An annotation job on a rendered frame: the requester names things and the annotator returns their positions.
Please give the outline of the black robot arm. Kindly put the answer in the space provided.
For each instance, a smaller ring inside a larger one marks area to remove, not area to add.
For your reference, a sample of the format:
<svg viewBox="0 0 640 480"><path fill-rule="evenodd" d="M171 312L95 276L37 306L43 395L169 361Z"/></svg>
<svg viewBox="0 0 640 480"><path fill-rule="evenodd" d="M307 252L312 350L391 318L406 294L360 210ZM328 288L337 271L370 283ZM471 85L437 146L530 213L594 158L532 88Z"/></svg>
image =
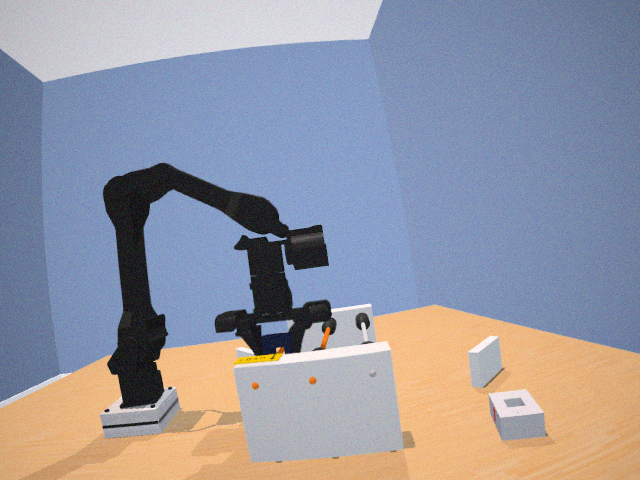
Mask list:
<svg viewBox="0 0 640 480"><path fill-rule="evenodd" d="M107 366L119 378L120 409L157 403L165 392L154 361L160 359L168 333L165 314L157 315L151 302L144 226L150 203L173 190L216 208L252 232L287 239L268 242L267 237L241 236L233 248L247 250L250 277L285 272L283 244L287 265L295 270L329 266L322 225L289 230L263 196L226 190L167 163L110 179L103 200L116 231L123 314L118 348Z"/></svg>

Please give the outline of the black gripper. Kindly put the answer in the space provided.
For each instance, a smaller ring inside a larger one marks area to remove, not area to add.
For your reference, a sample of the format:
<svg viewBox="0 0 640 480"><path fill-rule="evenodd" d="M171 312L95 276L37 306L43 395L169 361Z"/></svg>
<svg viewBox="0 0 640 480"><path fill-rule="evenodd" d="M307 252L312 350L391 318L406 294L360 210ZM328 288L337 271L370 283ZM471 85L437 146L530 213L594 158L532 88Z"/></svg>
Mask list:
<svg viewBox="0 0 640 480"><path fill-rule="evenodd" d="M218 314L214 324L216 333L233 332L237 327L235 336L242 337L254 356L263 356L261 325L257 323L293 320L291 332L295 354L301 353L305 329L310 329L313 323L330 321L332 311L327 300L307 301L303 307L289 307L285 272L250 278L253 312L247 313L246 309L227 311Z"/></svg>

